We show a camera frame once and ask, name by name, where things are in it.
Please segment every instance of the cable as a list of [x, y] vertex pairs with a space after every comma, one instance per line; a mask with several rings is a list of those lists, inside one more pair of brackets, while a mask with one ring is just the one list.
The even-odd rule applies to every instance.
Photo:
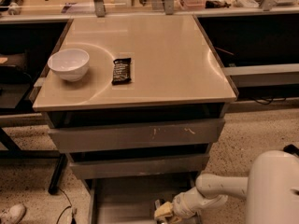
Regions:
[[275, 97], [271, 97], [271, 98], [267, 99], [267, 98], [261, 97], [259, 99], [250, 98], [250, 100], [255, 101], [256, 103], [261, 104], [261, 105], [270, 105], [274, 101], [286, 101], [287, 98], [275, 99]]
[[56, 221], [56, 224], [59, 224], [59, 220], [60, 220], [60, 218], [62, 217], [62, 215], [64, 214], [64, 212], [67, 210], [67, 209], [69, 209], [69, 208], [71, 208], [72, 209], [72, 221], [71, 221], [71, 224], [76, 224], [76, 220], [75, 220], [75, 217], [74, 217], [74, 212], [73, 212], [73, 204], [71, 203], [71, 201], [69, 200], [69, 198], [68, 198], [68, 196], [66, 195], [66, 193], [62, 190], [62, 189], [60, 189], [60, 188], [58, 188], [59, 189], [59, 191], [60, 192], [62, 192], [63, 194], [64, 194], [64, 196], [66, 197], [66, 199], [68, 200], [68, 202], [69, 202], [69, 205], [64, 209], [64, 211], [58, 216], [58, 219], [57, 219], [57, 221]]

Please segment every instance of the drawer front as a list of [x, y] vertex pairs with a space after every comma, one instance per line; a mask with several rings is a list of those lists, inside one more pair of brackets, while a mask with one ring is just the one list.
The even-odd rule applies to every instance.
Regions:
[[[171, 202], [189, 190], [189, 174], [134, 176], [94, 179], [89, 224], [153, 224], [157, 200]], [[180, 224], [200, 224], [199, 216]]]
[[61, 153], [215, 143], [224, 119], [50, 129]]
[[206, 167], [208, 159], [207, 154], [191, 154], [176, 157], [71, 162], [70, 168], [78, 179], [161, 175], [199, 172]]

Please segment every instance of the grey countertop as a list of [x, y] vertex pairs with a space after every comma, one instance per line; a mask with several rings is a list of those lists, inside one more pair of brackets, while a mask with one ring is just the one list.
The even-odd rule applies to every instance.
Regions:
[[[77, 82], [51, 71], [35, 111], [232, 102], [235, 93], [192, 15], [75, 18], [61, 49], [85, 49]], [[131, 57], [132, 82], [113, 86], [113, 60]]]

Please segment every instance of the terrazzo floor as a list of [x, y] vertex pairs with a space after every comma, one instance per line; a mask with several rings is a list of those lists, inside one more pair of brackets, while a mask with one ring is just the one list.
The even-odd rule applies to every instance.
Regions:
[[[231, 104], [225, 115], [219, 142], [210, 151], [205, 173], [248, 175], [254, 159], [266, 150], [281, 150], [288, 144], [299, 147], [299, 99], [274, 101], [270, 105], [255, 102]], [[5, 128], [23, 149], [55, 149], [46, 125]], [[64, 194], [48, 194], [56, 160], [0, 160], [0, 209], [24, 203], [27, 213], [22, 224], [54, 224], [69, 205]], [[78, 224], [88, 223], [90, 196], [68, 167], [59, 187], [69, 197]], [[235, 198], [222, 208], [202, 212], [204, 224], [245, 223], [245, 203]], [[67, 210], [59, 223], [70, 223]]]

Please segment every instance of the sneaker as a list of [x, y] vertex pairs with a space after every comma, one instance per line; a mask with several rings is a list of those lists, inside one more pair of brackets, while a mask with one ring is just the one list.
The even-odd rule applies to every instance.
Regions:
[[0, 213], [1, 224], [17, 224], [26, 213], [26, 207], [23, 204], [16, 204]]

